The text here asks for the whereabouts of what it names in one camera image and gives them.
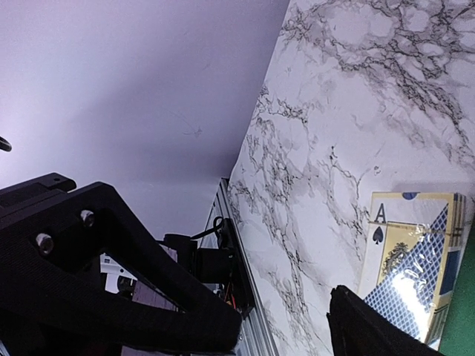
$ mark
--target black object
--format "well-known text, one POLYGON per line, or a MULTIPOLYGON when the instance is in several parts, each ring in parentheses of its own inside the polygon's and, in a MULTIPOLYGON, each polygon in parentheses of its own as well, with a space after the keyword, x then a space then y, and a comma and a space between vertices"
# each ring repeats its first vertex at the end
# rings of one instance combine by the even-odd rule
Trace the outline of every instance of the black object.
POLYGON ((10 152, 12 150, 12 145, 3 137, 0 137, 0 150, 10 152))
POLYGON ((226 299, 226 296, 232 296, 233 307, 244 319, 255 307, 249 275, 244 266, 238 236, 231 219, 217 217, 214 219, 213 228, 201 234, 193 237, 166 234, 163 241, 158 243, 176 250, 177 262, 201 283, 221 285, 224 290, 221 297, 226 299), (218 248, 197 247, 196 240, 213 233, 218 248))
POLYGON ((396 328, 345 286, 332 290, 327 318, 335 356, 442 356, 396 328))
POLYGON ((0 190, 0 339, 11 356, 47 355, 51 332, 148 351, 232 350, 242 317, 164 252, 112 186, 75 188, 48 174, 0 190), (104 252, 180 312, 80 279, 104 252))

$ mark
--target black cable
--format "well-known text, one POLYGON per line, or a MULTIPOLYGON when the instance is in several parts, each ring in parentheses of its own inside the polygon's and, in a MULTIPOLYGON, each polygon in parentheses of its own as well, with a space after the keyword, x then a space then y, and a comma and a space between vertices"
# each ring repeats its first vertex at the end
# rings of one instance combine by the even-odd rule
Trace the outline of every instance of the black cable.
POLYGON ((208 230, 203 231, 201 234, 190 237, 190 240, 199 240, 200 238, 205 237, 209 234, 212 234, 213 232, 217 233, 217 231, 223 226, 223 221, 224 221, 223 217, 215 217, 215 219, 213 220, 212 228, 209 228, 208 230))
POLYGON ((12 150, 12 145, 3 137, 0 136, 0 150, 10 152, 12 150))

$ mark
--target white wall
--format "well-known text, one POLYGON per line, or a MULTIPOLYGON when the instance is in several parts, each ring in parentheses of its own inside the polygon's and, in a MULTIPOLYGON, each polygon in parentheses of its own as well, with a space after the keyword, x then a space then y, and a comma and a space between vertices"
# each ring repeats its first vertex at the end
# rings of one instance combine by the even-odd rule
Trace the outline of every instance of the white wall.
POLYGON ((0 187, 101 180, 157 237, 201 230, 287 3, 2 1, 0 187))

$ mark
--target playing card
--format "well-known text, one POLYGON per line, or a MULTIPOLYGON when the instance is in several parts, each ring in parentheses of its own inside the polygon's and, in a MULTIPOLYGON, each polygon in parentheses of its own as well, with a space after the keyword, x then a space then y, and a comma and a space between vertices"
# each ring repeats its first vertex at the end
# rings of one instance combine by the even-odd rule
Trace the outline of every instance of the playing card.
POLYGON ((364 255, 365 273, 361 277, 360 289, 358 290, 360 297, 366 297, 378 282, 384 243, 386 241, 386 229, 387 226, 384 224, 370 223, 366 254, 364 255))
POLYGON ((358 295, 431 343, 442 331, 460 261, 465 197, 374 193, 358 295))

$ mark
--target black mount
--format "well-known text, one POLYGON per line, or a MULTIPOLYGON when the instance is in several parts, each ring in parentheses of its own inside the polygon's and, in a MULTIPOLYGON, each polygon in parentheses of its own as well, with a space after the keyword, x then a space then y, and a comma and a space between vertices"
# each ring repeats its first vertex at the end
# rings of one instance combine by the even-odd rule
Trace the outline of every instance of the black mount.
POLYGON ((59 355, 48 351, 55 332, 149 351, 231 351, 241 315, 175 263, 112 186, 75 188, 48 174, 0 190, 0 339, 11 356, 59 355), (180 311, 133 303, 84 278, 99 274, 91 266, 102 253, 180 311))

